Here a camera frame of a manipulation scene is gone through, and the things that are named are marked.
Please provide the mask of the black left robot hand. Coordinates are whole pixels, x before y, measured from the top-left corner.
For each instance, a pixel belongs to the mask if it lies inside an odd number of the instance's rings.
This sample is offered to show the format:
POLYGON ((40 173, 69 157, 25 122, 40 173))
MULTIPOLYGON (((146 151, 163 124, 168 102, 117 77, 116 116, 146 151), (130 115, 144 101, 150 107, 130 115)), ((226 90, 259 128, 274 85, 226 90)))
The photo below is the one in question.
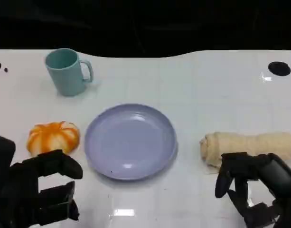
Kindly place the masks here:
POLYGON ((79 219, 74 200, 75 180, 83 177, 80 164, 54 150, 11 164, 15 143, 0 136, 0 228, 29 228, 79 219), (39 190, 38 179, 55 173, 73 181, 39 190))

